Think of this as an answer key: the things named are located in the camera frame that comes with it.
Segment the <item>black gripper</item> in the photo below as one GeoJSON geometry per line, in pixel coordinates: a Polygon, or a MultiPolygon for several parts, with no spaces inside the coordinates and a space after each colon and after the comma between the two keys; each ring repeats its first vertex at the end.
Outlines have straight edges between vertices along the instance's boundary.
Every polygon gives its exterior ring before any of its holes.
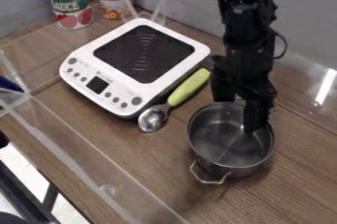
{"type": "Polygon", "coordinates": [[[223,38],[225,54],[213,54],[210,89],[213,101],[234,102],[239,96],[243,129],[251,133],[269,123],[277,90],[269,74],[274,67],[275,38],[262,37],[243,42],[223,38]]]}

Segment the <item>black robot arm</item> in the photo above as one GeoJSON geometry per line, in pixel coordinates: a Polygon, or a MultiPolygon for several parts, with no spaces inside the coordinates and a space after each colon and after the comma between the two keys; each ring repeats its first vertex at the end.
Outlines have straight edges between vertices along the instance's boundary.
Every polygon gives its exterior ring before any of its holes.
{"type": "Polygon", "coordinates": [[[274,0],[217,0],[225,27],[225,53],[211,56],[211,95],[215,102],[245,100],[243,129],[253,132],[269,122],[277,90],[269,80],[275,41],[285,37],[271,28],[277,19],[274,0]]]}

